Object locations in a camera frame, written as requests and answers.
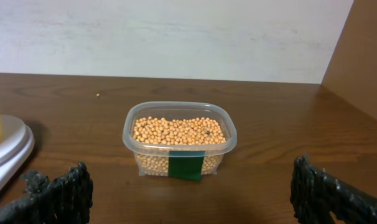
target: clear plastic container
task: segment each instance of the clear plastic container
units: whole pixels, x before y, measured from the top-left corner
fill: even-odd
[[[173,119],[210,118],[216,120],[226,138],[219,144],[166,145],[146,144],[133,139],[135,121],[140,118]],[[139,174],[168,176],[169,157],[203,157],[201,174],[216,172],[223,155],[230,152],[237,143],[237,132],[228,113],[218,106],[208,103],[154,101],[134,106],[125,120],[123,142],[134,152]]]

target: white base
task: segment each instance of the white base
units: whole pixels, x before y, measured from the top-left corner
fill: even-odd
[[[8,180],[14,175],[14,173],[16,173],[18,168],[20,168],[23,162],[28,158],[29,154],[34,148],[34,135],[28,126],[26,126],[26,130],[29,136],[25,144],[16,152],[15,155],[11,156],[10,159],[0,164],[0,191],[6,185]]]

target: pile of beans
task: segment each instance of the pile of beans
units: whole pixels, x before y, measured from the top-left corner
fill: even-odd
[[[226,142],[220,125],[209,118],[168,121],[165,118],[140,118],[135,122],[133,138],[148,144],[202,145]],[[148,175],[168,175],[169,158],[135,153],[139,168]],[[223,155],[205,156],[202,174],[216,171]]]

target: container of soybeans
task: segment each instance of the container of soybeans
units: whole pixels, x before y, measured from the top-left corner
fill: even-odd
[[[237,143],[228,113],[209,103],[153,101],[134,106],[122,135],[139,175],[200,180],[215,174]]]

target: white wall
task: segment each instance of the white wall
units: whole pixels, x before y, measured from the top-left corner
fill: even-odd
[[[0,72],[320,83],[353,0],[0,0]]]

